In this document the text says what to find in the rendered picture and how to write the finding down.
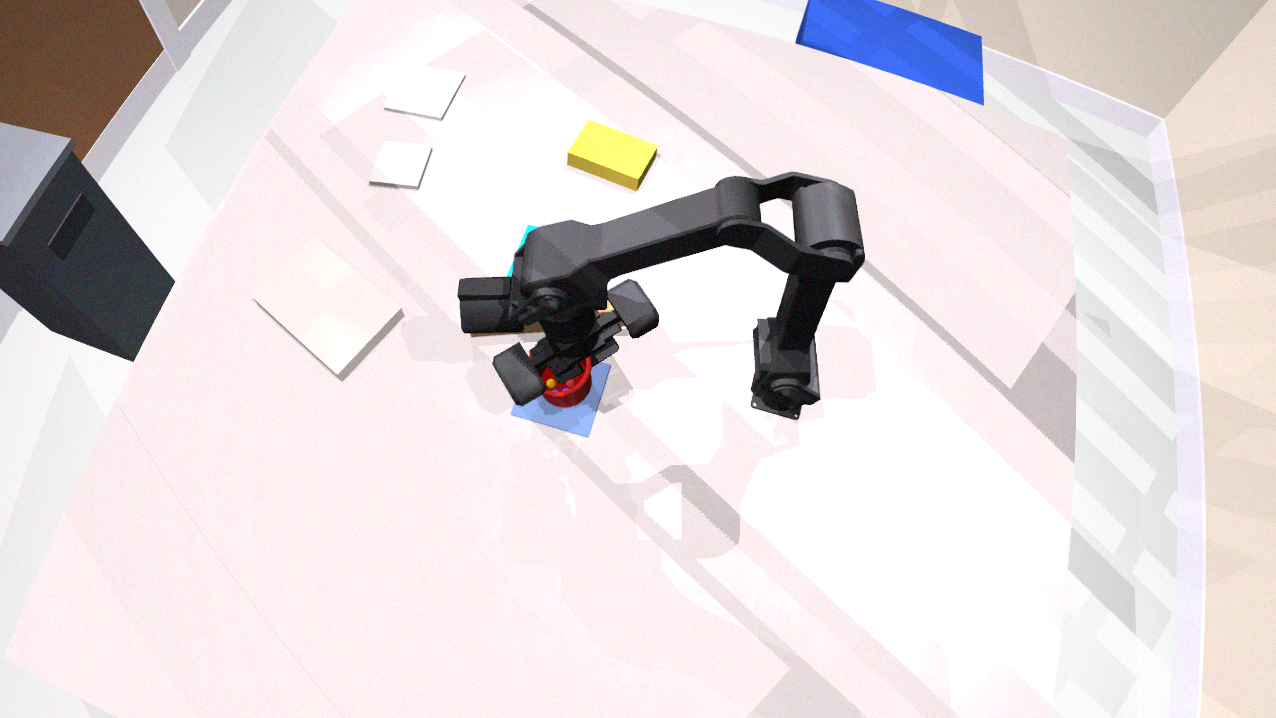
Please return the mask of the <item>yellow rectangular block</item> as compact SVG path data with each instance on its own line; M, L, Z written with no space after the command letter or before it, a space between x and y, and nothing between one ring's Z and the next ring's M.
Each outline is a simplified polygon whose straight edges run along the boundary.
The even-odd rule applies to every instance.
M567 150L567 165L637 191L655 163L657 147L588 120Z

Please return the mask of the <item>light wooden plank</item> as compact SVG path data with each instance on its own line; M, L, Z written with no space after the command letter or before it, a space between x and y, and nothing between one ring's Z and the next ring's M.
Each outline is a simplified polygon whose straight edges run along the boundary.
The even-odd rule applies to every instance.
M607 301L607 309L598 310L600 318L604 316L605 314L612 311L612 310L614 309L612 309L611 304L609 304L609 301ZM620 326L625 326L623 321L619 321L619 324L620 324ZM536 332L544 332L544 326L541 326L541 324L538 321L535 321L530 326L524 325L524 332L473 333L473 334L470 334L470 335L471 337L480 337L480 335L508 335L508 334L522 334L522 333L536 333Z

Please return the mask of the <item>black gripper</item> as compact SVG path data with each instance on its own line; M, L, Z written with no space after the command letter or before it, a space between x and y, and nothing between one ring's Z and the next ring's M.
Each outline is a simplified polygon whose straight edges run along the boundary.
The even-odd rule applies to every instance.
M546 337L530 349L532 358L521 342L493 357L493 367L516 406L527 406L547 392L538 369L547 365L553 376L563 384L584 372L579 363L582 360L591 356L595 367L616 353L619 346L612 335L621 332L619 321L624 323L632 339L658 326L658 311L637 281L627 278L612 286L607 289L607 301L614 310L601 318L598 310L595 310L593 321L582 335L560 341L544 330Z

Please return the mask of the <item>red cup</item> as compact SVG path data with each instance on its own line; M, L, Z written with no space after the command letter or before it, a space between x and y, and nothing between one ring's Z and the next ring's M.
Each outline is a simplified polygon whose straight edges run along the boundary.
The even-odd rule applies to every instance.
M572 379L575 380L575 386L569 388L569 390L567 390L567 392L561 392L564 388L568 388L567 383L563 383L563 384L558 383L558 380L555 377L553 377L553 372L550 371L550 369L547 367L547 365L544 366L544 369L538 369L538 375L542 377L542 380L544 380L544 383L545 383L546 386L547 386L547 380L549 379L554 379L555 383L556 383L556 386L554 386L553 389L547 386L547 392L544 393L544 398L550 404L560 407L560 408L568 408L568 407L579 404L590 394L590 389L591 389L591 385L592 385L592 377L591 377L592 361L591 361L591 356L588 358L582 360L579 363L584 369L584 372L582 372L581 375L578 375L575 377L572 377ZM558 390L558 392L553 392L553 390Z

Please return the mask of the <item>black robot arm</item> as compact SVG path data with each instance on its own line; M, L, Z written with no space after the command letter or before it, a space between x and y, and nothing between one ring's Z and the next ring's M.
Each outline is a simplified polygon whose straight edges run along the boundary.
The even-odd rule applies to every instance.
M777 198L792 201L795 241L760 219L760 204ZM799 420L803 406L820 400L815 332L829 295L865 260L854 190L820 176L732 175L600 224L544 224L526 233L512 275L459 279L461 330L524 332L538 321L569 341L588 330L595 310L607 309L612 278L723 246L789 274L776 318L757 318L753 329L752 408Z

